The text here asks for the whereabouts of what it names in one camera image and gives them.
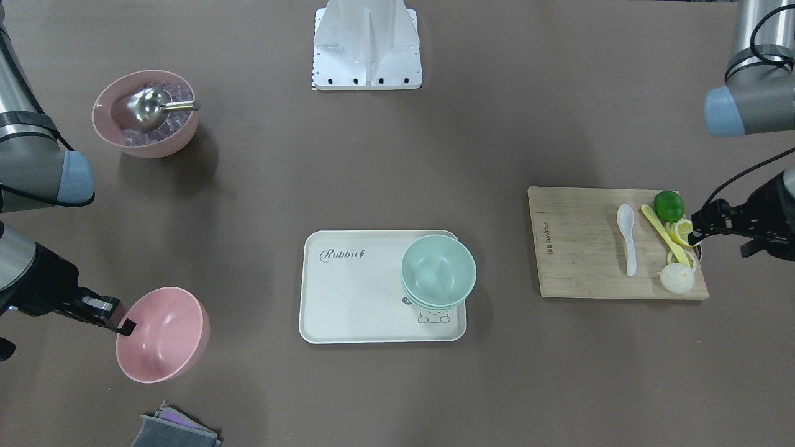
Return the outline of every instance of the gray cloth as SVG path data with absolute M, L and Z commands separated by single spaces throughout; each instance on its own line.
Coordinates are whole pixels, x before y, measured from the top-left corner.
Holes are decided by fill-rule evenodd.
M 218 434 L 194 422 L 182 413 L 162 406 L 155 416 L 142 414 L 141 431 L 131 447 L 219 447 Z

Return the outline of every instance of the metal ice scoop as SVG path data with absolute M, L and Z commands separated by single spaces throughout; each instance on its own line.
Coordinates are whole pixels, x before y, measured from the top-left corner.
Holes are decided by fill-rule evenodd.
M 151 132 L 163 125 L 170 111 L 197 111 L 200 108 L 199 101 L 171 102 L 167 91 L 147 87 L 116 101 L 111 107 L 111 116 L 122 129 Z

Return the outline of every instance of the purple cloth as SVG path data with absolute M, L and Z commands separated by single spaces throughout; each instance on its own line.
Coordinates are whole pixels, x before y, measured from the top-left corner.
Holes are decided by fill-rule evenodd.
M 179 424 L 181 426 L 190 427 L 192 429 L 199 429 L 199 430 L 206 430 L 206 427 L 200 426 L 199 424 L 195 423 L 191 419 L 189 419 L 184 414 L 180 413 L 177 410 L 174 410 L 170 406 L 167 406 L 163 410 L 158 412 L 156 416 L 160 419 L 165 419 L 166 421 L 174 422 L 175 424 Z

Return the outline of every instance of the wooden cutting board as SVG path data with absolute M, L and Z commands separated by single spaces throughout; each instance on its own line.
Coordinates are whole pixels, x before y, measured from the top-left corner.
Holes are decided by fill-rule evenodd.
M 709 298 L 699 267 L 696 285 L 684 295 L 670 293 L 657 272 L 669 248 L 640 212 L 659 191 L 531 186 L 527 190 L 541 296 L 704 300 Z M 626 276 L 624 238 L 616 213 L 619 205 L 635 211 L 633 237 L 638 272 Z

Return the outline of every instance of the peeled onion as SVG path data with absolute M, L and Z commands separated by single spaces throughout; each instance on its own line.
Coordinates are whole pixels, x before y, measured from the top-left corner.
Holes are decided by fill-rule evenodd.
M 674 263 L 662 268 L 660 281 L 670 293 L 682 295 L 692 290 L 696 284 L 696 277 L 686 265 Z

